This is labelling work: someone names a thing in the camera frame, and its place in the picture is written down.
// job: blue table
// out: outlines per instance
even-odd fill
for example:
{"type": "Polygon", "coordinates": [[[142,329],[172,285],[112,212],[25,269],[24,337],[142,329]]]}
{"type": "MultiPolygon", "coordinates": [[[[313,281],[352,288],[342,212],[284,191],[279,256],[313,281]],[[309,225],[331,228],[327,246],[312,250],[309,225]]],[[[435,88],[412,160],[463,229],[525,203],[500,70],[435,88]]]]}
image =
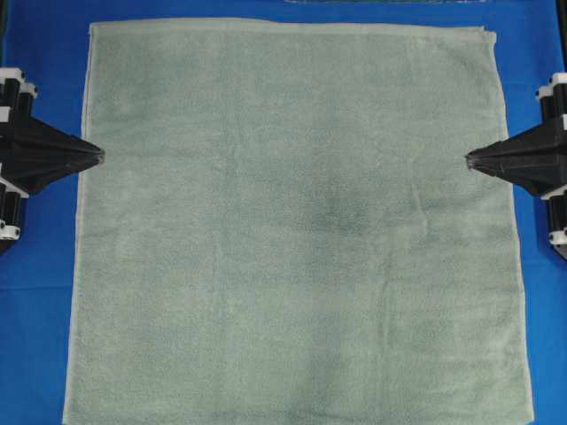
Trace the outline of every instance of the blue table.
{"type": "MultiPolygon", "coordinates": [[[[498,34],[496,57],[511,134],[540,121],[535,90],[551,73],[563,70],[553,0],[466,4],[12,0],[9,10],[4,65],[21,67],[37,83],[40,96],[34,116],[76,135],[80,134],[89,23],[100,20],[230,16],[286,22],[484,25],[498,34]]],[[[2,424],[61,423],[76,189],[76,176],[68,177],[32,198],[21,241],[0,257],[2,424]]],[[[542,203],[522,189],[515,190],[515,200],[536,423],[565,423],[567,263],[548,247],[542,203]]]]}

